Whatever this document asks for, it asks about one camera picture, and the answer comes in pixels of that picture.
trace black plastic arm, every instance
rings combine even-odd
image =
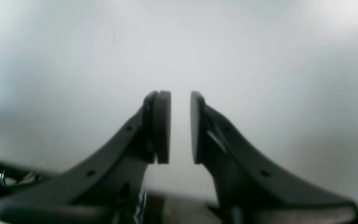
[[[168,163],[170,92],[150,93],[139,111],[81,164],[0,200],[0,220],[11,224],[135,223],[149,163]]]
[[[193,158],[213,176],[224,223],[358,224],[357,203],[315,187],[262,155],[191,94]]]

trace screw hole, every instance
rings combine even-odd
[[[121,189],[120,198],[122,200],[127,200],[129,198],[129,191],[130,190],[131,190],[131,187],[129,186],[129,183],[125,183],[124,186]]]
[[[261,170],[260,171],[260,174],[263,176],[263,177],[270,177],[270,173],[265,171],[265,170]]]
[[[95,175],[95,171],[94,170],[90,170],[90,171],[88,171],[87,173],[86,173],[86,176],[87,177],[92,177],[93,175]]]

